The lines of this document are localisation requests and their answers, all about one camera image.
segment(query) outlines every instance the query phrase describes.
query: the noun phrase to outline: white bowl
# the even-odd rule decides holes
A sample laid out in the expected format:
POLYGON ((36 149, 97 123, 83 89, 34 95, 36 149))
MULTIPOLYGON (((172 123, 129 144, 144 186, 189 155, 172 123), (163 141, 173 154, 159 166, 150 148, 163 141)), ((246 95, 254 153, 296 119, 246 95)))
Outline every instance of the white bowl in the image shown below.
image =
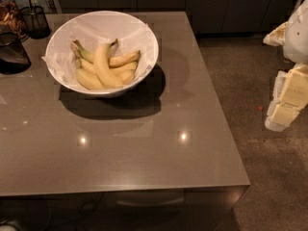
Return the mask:
POLYGON ((158 42, 146 24, 127 13, 101 11, 84 13, 60 27, 49 40, 45 60, 51 75, 63 86, 84 94, 116 97, 135 87, 151 72, 158 54, 158 42), (133 82, 120 89, 87 90, 81 86, 76 79, 76 64, 70 47, 75 39, 80 40, 89 51, 94 51, 102 42, 114 39, 118 39, 115 55, 140 50, 133 82))

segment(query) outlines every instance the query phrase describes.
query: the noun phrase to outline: bowl rim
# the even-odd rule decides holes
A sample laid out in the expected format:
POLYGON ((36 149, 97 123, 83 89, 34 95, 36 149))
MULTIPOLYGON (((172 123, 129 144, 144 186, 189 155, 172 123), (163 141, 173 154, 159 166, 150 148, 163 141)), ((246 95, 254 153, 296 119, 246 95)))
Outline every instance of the bowl rim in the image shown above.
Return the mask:
MULTIPOLYGON (((71 19, 69 19, 66 23, 64 23, 62 26, 60 26, 57 31, 52 35, 52 37, 50 38, 50 40, 48 41, 48 44, 47 44, 47 47, 46 47, 46 50, 45 50, 45 56, 48 56, 48 52, 50 50, 50 47, 51 47, 51 42, 53 41, 54 37, 57 35, 57 32, 60 32, 61 29, 63 27, 65 27, 67 24, 73 22, 74 20, 78 19, 78 18, 81 18, 81 17, 84 17, 84 16, 90 16, 90 15, 98 15, 98 14, 119 14, 119 15, 124 15, 124 16, 128 16, 128 17, 131 17, 133 19, 135 19, 136 21, 138 22, 141 22, 142 24, 146 24, 144 23, 143 21, 141 21, 140 19, 136 18, 135 16, 129 14, 129 13, 121 13, 121 12, 114 12, 114 11, 97 11, 97 12, 89 12, 89 13, 82 13, 80 15, 77 15, 71 19)), ((68 85, 67 83, 64 83, 62 82, 61 80, 59 80, 59 78, 54 74, 54 71, 52 71, 50 69, 50 66, 48 65, 48 62, 46 62, 46 65, 47 65, 47 68, 48 68, 48 71, 49 73, 53 76, 53 78, 58 82, 60 83, 61 85, 63 85, 64 87, 70 89, 70 90, 74 90, 76 92, 80 92, 82 94, 88 94, 88 95, 94 95, 94 96, 111 96, 111 95, 114 95, 114 96, 119 96, 121 95, 121 93, 123 92, 126 92, 132 88, 134 88, 138 83, 140 83, 148 74, 149 72, 151 72, 151 70, 154 68, 157 60, 158 60, 158 56, 159 56, 159 45, 158 45, 158 41, 157 41, 157 38, 155 36, 155 34, 153 33, 153 31, 149 28, 149 31, 150 34, 152 35, 152 37, 155 39, 154 41, 154 52, 156 52, 156 56, 155 59, 153 60, 153 65, 150 66, 148 65, 146 67, 146 70, 144 72, 144 74, 140 77, 138 77, 138 79, 129 84, 129 85, 125 85, 124 87, 122 88, 117 88, 117 89, 106 89, 106 90, 77 90, 75 89, 74 87, 72 87, 71 85, 68 85)))

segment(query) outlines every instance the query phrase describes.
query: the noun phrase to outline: bunch of bananas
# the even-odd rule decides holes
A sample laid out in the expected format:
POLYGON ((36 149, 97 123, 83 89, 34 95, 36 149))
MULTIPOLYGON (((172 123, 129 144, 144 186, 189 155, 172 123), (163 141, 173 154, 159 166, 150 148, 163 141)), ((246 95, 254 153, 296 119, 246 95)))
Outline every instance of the bunch of bananas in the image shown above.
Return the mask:
POLYGON ((77 81, 88 90, 122 88, 135 78, 141 51, 109 57, 111 48, 118 43, 100 44, 94 52, 85 49, 80 41, 71 42, 75 54, 77 81))

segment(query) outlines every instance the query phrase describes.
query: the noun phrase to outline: table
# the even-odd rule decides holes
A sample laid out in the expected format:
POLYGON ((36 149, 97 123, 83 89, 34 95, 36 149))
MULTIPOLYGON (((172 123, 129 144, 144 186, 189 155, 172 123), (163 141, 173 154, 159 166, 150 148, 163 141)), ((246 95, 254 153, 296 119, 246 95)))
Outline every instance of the table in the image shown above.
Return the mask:
MULTIPOLYGON (((76 15, 47 19, 55 32, 76 15)), ((23 43, 32 66, 0 75, 0 196, 172 191, 183 194, 184 206, 222 215, 246 191, 186 14, 131 15, 153 30, 160 55, 144 82, 115 99, 59 85, 41 58, 50 38, 23 43)))

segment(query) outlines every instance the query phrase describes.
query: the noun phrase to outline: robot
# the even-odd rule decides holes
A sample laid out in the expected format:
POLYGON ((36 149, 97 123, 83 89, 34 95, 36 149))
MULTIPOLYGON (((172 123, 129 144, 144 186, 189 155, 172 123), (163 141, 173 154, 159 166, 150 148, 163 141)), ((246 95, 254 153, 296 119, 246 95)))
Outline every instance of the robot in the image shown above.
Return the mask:
POLYGON ((271 131, 282 132, 308 104, 308 0, 266 35, 264 43, 282 45, 284 58, 295 63, 288 73, 278 72, 265 121, 271 131))

